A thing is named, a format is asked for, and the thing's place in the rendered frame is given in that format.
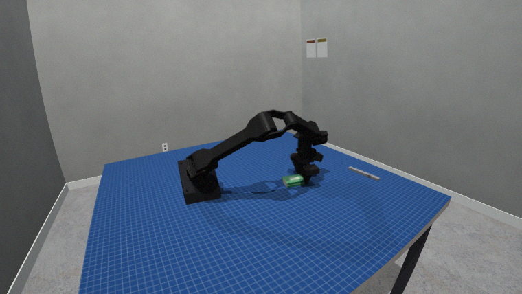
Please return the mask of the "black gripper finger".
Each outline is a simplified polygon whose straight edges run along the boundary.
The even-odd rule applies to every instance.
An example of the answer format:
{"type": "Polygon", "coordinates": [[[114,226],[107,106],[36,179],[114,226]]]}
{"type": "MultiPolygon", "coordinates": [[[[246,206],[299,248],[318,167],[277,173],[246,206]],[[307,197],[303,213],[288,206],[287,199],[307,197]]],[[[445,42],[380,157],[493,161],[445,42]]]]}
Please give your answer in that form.
{"type": "Polygon", "coordinates": [[[308,185],[308,182],[310,181],[310,178],[311,178],[312,175],[308,175],[308,176],[307,176],[307,175],[305,175],[305,174],[303,173],[303,171],[302,171],[302,176],[303,176],[303,179],[304,179],[304,183],[305,183],[305,185],[308,185]]]}
{"type": "Polygon", "coordinates": [[[297,174],[301,174],[301,173],[302,173],[302,172],[301,172],[301,171],[302,171],[302,168],[303,168],[304,166],[302,166],[302,165],[299,164],[299,163],[295,163],[294,161],[292,161],[292,163],[293,163],[293,165],[294,165],[294,167],[295,167],[295,169],[296,169],[297,174]]]}

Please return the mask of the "grey flat bar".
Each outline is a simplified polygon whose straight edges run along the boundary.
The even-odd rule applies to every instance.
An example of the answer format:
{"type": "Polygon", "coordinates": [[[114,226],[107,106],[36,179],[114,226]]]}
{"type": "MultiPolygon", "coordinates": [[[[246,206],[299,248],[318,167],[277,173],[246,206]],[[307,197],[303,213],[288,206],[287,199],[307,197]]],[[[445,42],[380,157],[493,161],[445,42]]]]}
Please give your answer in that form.
{"type": "Polygon", "coordinates": [[[356,173],[359,173],[359,174],[362,174],[363,176],[366,176],[366,177],[369,177],[373,180],[376,180],[376,181],[379,181],[380,180],[380,177],[377,177],[377,176],[374,176],[372,174],[369,174],[367,172],[364,172],[362,170],[359,170],[359,169],[356,169],[356,168],[353,168],[352,166],[348,167],[348,170],[351,170],[353,172],[356,172],[356,173]]]}

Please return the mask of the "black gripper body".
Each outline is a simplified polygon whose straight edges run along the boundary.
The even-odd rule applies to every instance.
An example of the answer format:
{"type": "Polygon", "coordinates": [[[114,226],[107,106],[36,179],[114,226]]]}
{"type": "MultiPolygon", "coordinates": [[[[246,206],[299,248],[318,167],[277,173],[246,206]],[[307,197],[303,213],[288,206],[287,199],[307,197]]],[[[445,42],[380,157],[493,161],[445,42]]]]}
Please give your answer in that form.
{"type": "Polygon", "coordinates": [[[298,152],[298,158],[297,158],[297,152],[296,153],[292,153],[291,156],[290,156],[290,160],[291,161],[294,161],[295,163],[300,163],[302,166],[304,166],[302,168],[302,171],[305,175],[313,175],[313,174],[319,174],[319,168],[315,165],[315,164],[310,164],[311,163],[311,153],[313,153],[313,150],[310,149],[300,149],[300,148],[296,148],[296,151],[298,152]],[[295,160],[298,161],[296,161],[295,160]],[[310,165],[308,165],[310,164],[310,165]]]}

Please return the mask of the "green card box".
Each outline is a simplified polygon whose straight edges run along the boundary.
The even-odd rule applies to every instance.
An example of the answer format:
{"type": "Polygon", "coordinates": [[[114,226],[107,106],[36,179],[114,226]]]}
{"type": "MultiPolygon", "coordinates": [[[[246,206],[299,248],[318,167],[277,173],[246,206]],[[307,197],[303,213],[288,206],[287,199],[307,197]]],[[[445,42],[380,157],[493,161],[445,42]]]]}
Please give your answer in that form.
{"type": "Polygon", "coordinates": [[[282,177],[282,182],[287,188],[305,185],[302,174],[295,174],[282,177]]]}

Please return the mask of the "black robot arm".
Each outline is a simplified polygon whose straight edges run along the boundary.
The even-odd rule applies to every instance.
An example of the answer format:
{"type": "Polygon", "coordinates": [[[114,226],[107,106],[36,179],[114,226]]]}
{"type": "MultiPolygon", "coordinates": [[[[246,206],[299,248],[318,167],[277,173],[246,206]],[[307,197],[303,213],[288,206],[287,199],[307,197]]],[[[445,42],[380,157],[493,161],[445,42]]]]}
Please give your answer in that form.
{"type": "Polygon", "coordinates": [[[327,131],[320,131],[314,121],[307,122],[292,111],[263,111],[251,118],[245,129],[215,147],[211,149],[202,148],[187,156],[186,161],[188,168],[185,170],[185,173],[190,183],[194,185],[206,179],[207,174],[218,167],[219,160],[251,142],[264,142],[266,140],[275,139],[281,137],[287,130],[291,129],[297,131],[293,137],[298,139],[298,148],[300,149],[310,149],[312,145],[325,144],[328,141],[327,131]],[[281,131],[277,131],[272,117],[283,119],[287,126],[281,131]]]}

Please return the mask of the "blue grid work mat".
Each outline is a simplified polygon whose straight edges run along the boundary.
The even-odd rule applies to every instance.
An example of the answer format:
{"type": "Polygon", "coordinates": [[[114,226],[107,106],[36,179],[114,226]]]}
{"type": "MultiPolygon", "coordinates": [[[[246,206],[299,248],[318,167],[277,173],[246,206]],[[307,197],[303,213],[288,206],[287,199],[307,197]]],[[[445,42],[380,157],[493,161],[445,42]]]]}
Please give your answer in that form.
{"type": "Polygon", "coordinates": [[[189,205],[178,161],[224,140],[105,164],[78,294],[349,294],[451,198],[321,144],[287,188],[293,136],[221,159],[221,198],[189,205]]]}

